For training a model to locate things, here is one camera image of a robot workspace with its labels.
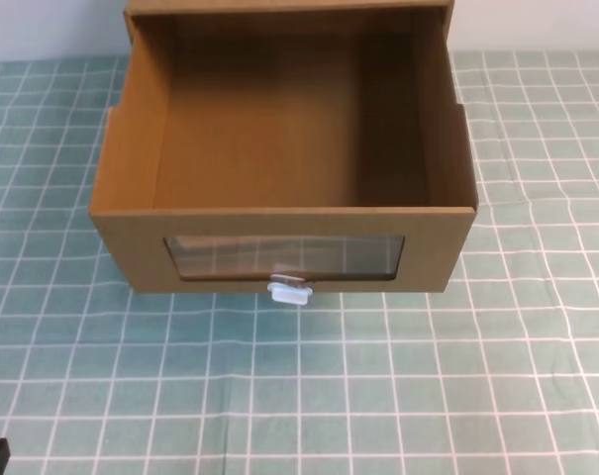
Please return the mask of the brown cardboard drawer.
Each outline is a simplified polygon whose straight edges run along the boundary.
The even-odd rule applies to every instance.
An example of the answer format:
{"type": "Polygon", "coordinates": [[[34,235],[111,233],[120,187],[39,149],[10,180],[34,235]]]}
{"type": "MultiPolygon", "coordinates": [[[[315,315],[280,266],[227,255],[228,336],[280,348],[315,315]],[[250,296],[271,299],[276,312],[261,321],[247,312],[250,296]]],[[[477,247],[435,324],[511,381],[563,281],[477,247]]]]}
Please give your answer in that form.
{"type": "Polygon", "coordinates": [[[131,17],[90,217],[140,292],[441,292],[478,210],[436,8],[131,17]]]}

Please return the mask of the brown cardboard shoebox shell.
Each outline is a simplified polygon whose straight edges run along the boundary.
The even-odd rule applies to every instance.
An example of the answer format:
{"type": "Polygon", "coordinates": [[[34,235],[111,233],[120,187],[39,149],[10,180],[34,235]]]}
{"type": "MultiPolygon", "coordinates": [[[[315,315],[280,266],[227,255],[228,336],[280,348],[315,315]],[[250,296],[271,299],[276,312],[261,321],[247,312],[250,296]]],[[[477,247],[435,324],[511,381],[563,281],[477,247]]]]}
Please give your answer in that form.
{"type": "Polygon", "coordinates": [[[169,14],[262,13],[336,11],[352,9],[436,8],[441,18],[451,19],[453,1],[400,0],[138,0],[128,1],[131,17],[169,14]]]}

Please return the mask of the white drawer handle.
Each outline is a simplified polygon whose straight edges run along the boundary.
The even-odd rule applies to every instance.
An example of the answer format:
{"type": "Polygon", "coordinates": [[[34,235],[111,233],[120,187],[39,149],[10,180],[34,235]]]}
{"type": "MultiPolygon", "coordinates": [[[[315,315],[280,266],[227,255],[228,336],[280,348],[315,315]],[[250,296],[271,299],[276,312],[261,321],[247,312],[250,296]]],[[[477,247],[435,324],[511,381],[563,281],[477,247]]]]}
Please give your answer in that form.
{"type": "Polygon", "coordinates": [[[272,274],[267,290],[274,302],[295,306],[307,305],[313,295],[305,279],[284,274],[272,274]]]}

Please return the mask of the cyan checkered tablecloth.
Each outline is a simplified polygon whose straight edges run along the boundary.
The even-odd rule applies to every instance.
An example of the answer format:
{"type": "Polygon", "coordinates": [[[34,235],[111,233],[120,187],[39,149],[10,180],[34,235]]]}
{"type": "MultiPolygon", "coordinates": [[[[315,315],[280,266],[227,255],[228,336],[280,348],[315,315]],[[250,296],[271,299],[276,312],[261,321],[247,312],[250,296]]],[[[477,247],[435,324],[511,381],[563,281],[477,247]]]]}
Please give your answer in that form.
{"type": "Polygon", "coordinates": [[[134,292],[87,205],[121,56],[0,63],[11,474],[599,474],[599,51],[452,57],[442,294],[134,292]]]}

